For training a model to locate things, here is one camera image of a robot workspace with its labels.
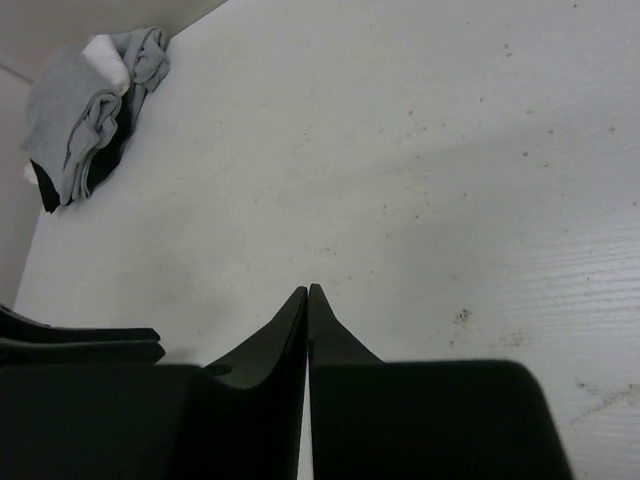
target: black object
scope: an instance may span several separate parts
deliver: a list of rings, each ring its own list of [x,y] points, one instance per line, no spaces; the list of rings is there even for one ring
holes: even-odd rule
[[[315,480],[570,479],[544,396],[508,361],[385,364],[309,291]]]
[[[152,328],[54,328],[0,304],[0,367],[86,363],[150,362],[164,356]]]
[[[89,172],[87,174],[87,189],[89,192],[93,191],[104,182],[109,175],[120,165],[122,154],[124,153],[124,147],[127,140],[133,134],[133,119],[131,117],[130,96],[133,95],[131,90],[122,97],[120,111],[116,115],[114,121],[118,128],[113,134],[111,141],[96,152],[91,159],[91,165],[89,166]],[[42,198],[42,205],[45,212],[53,213],[60,206],[60,195],[53,186],[53,182],[47,172],[31,160],[31,165],[38,179],[38,189],[40,190],[40,197]],[[67,205],[71,205],[73,199],[69,200]]]
[[[295,478],[307,345],[316,480],[571,478],[523,367],[386,364],[312,285],[204,368],[0,370],[0,479]]]
[[[306,300],[204,368],[0,370],[0,478],[295,479]]]

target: white wall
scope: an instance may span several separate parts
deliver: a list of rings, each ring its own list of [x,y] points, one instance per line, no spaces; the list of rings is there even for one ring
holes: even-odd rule
[[[59,46],[158,25],[175,35],[225,0],[20,0],[0,4],[0,65],[33,80]]]
[[[22,179],[28,156],[24,103],[30,85],[0,68],[0,302],[13,306],[40,213],[38,189]]]

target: stain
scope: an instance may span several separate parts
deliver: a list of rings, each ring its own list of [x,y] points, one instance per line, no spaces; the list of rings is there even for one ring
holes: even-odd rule
[[[640,384],[630,383],[622,388],[617,389],[605,389],[599,385],[577,381],[577,386],[581,390],[584,390],[588,394],[594,397],[600,397],[600,402],[591,408],[588,408],[580,413],[575,418],[569,420],[569,425],[575,425],[582,422],[589,417],[596,415],[614,405],[619,404],[622,401],[626,401],[628,405],[634,406],[637,402],[638,396],[640,396]]]
[[[602,393],[602,389],[600,388],[600,386],[596,385],[595,383],[581,382],[577,378],[576,378],[576,386],[580,390],[584,390],[590,395],[595,396],[595,395],[600,395]]]
[[[471,318],[472,315],[473,315],[473,312],[471,310],[463,308],[462,311],[458,315],[456,315],[456,319],[453,323],[457,325],[467,323],[469,322],[469,319]]]

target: gray towel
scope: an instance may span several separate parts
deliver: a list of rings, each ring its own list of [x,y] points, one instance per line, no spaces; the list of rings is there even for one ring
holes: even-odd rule
[[[167,33],[160,27],[139,28],[111,39],[131,76],[129,106],[135,124],[147,92],[153,92],[169,73]]]
[[[118,93],[80,50],[57,50],[27,98],[28,133],[22,148],[47,173],[66,205],[80,198],[85,163],[117,129]]]

